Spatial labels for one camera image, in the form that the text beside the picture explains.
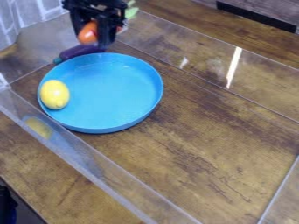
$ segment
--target wooden table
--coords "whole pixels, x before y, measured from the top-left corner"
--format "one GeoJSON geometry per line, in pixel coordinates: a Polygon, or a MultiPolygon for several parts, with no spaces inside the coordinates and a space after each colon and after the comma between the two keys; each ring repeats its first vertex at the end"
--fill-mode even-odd
{"type": "MultiPolygon", "coordinates": [[[[298,67],[292,34],[183,0],[139,4],[159,17],[298,67]]],[[[132,129],[76,135],[203,223],[256,223],[295,161],[296,122],[133,48],[115,43],[109,51],[155,66],[163,101],[132,129]]],[[[12,84],[36,107],[36,88],[51,68],[12,84]]],[[[3,114],[0,118],[0,173],[49,223],[141,222],[3,114]]]]}

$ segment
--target blue plastic dish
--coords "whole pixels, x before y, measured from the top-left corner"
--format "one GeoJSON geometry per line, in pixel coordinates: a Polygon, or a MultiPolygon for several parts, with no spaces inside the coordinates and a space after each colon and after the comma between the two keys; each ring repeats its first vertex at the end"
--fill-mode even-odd
{"type": "Polygon", "coordinates": [[[140,59],[119,53],[95,53],[59,64],[44,76],[37,99],[41,109],[65,128],[84,133],[109,133],[140,123],[164,92],[163,79],[140,59]],[[63,81],[69,103],[53,110],[40,100],[45,81],[63,81]]]}

